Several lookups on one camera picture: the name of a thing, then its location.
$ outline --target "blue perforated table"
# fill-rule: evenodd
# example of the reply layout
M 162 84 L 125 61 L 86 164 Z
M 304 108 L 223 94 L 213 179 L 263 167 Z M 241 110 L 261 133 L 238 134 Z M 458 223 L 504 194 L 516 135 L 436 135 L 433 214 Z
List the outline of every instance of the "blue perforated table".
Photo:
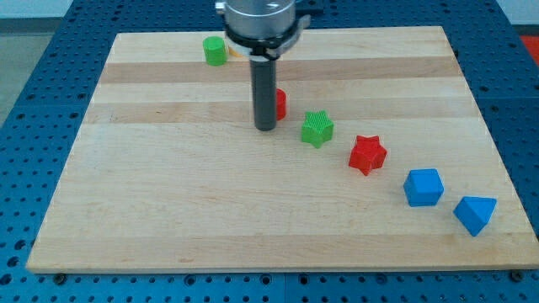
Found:
M 312 28 L 444 27 L 538 233 L 538 70 L 498 4 L 327 0 L 323 6 Z M 73 2 L 0 130 L 0 302 L 539 301 L 539 271 L 67 277 L 26 271 L 115 35 L 220 28 L 208 2 Z

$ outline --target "wood grain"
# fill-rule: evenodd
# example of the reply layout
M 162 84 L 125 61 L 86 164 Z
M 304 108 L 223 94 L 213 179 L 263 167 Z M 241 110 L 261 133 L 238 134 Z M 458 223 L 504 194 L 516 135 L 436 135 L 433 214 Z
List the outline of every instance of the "wood grain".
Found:
M 253 127 L 247 63 L 205 66 L 221 33 L 122 34 L 67 159 L 28 268 L 36 273 L 429 271 L 539 266 L 539 243 L 439 27 L 308 30 L 279 63 L 289 113 Z M 307 110 L 334 138 L 301 143 Z M 369 177 L 356 135 L 389 150 Z M 436 167 L 436 207 L 408 206 Z M 471 237 L 452 210 L 498 199 Z

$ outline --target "red star block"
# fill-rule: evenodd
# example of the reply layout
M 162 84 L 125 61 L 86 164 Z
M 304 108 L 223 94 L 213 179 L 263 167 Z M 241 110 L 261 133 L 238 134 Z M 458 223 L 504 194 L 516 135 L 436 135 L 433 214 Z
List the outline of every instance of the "red star block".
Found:
M 355 146 L 350 154 L 348 165 L 361 170 L 364 175 L 368 175 L 371 170 L 380 168 L 384 164 L 387 151 L 380 145 L 380 137 L 357 136 Z

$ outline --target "gray floor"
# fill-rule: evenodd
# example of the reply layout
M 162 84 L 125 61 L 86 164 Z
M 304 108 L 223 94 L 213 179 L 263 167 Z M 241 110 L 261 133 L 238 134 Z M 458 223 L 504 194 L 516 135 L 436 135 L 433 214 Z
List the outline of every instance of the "gray floor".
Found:
M 3 125 L 52 33 L 0 35 L 0 126 Z

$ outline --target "blue cube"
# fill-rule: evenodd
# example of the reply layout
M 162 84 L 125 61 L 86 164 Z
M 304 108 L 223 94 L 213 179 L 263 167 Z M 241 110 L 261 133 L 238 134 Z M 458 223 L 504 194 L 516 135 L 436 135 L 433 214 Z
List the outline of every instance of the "blue cube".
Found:
M 435 168 L 413 169 L 404 182 L 404 192 L 412 207 L 434 206 L 444 193 L 444 185 Z
M 490 222 L 496 203 L 494 198 L 464 197 L 453 214 L 475 237 Z

